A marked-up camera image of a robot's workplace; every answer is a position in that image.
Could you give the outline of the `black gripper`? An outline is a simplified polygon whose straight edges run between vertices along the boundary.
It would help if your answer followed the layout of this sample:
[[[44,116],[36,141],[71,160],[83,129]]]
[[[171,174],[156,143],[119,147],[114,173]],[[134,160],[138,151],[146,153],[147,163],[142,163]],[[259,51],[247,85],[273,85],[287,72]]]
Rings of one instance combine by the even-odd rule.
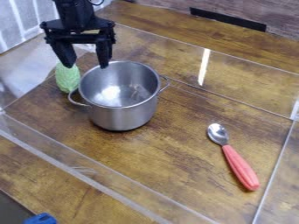
[[[83,28],[76,29],[66,28],[59,19],[42,22],[46,42],[51,44],[60,63],[67,68],[72,68],[78,59],[72,44],[96,44],[100,68],[108,67],[112,58],[112,45],[116,43],[115,25],[111,20],[99,17],[92,18]]]

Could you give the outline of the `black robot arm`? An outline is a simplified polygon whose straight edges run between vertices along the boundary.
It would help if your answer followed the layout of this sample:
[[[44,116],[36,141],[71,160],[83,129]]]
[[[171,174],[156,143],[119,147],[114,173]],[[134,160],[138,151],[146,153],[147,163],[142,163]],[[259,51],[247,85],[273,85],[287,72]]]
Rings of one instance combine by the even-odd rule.
[[[72,45],[94,44],[99,65],[107,68],[116,43],[115,22],[95,15],[95,4],[90,0],[52,1],[60,18],[42,22],[40,27],[60,63],[72,68],[78,59]]]

